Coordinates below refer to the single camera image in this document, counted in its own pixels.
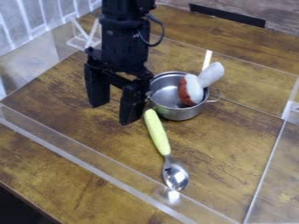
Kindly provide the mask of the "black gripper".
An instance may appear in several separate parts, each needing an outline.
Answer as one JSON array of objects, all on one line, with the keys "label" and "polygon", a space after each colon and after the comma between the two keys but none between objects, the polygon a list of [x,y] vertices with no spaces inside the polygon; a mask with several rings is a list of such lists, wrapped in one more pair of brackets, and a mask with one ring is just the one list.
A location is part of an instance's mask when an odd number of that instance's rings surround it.
[{"label": "black gripper", "polygon": [[[110,102],[107,73],[127,73],[147,80],[153,73],[146,68],[150,48],[151,24],[145,18],[112,19],[102,17],[102,46],[88,47],[84,52],[84,80],[88,102],[94,108]],[[138,121],[146,108],[147,81],[126,85],[120,99],[119,121],[123,126]]]}]

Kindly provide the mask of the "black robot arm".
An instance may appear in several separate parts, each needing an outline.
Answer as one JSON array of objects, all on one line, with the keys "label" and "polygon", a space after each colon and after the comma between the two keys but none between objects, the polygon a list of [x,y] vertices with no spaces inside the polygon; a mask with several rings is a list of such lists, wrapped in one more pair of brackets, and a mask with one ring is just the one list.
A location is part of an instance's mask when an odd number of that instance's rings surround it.
[{"label": "black robot arm", "polygon": [[146,108],[153,72],[146,67],[151,24],[146,13],[155,3],[146,0],[103,0],[102,47],[86,48],[84,79],[88,102],[99,107],[110,102],[110,90],[123,90],[119,122],[138,121]]}]

